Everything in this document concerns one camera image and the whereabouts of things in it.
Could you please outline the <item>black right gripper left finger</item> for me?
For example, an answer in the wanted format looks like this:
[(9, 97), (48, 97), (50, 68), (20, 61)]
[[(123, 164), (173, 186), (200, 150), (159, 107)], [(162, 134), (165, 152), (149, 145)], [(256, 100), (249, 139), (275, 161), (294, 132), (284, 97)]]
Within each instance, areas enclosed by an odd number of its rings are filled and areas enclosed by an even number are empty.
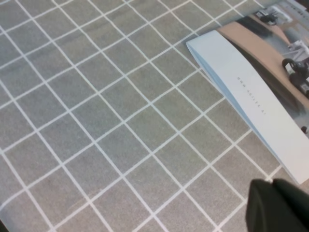
[(245, 221), (249, 232), (307, 232), (272, 182), (262, 179), (250, 183)]

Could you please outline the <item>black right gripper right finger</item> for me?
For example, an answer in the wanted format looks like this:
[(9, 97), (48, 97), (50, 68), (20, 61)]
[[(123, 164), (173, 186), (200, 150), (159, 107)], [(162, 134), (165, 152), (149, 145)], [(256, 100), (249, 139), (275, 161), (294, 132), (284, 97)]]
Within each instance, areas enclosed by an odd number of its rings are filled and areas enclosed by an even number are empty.
[(274, 179), (272, 185), (309, 231), (309, 195), (284, 179)]

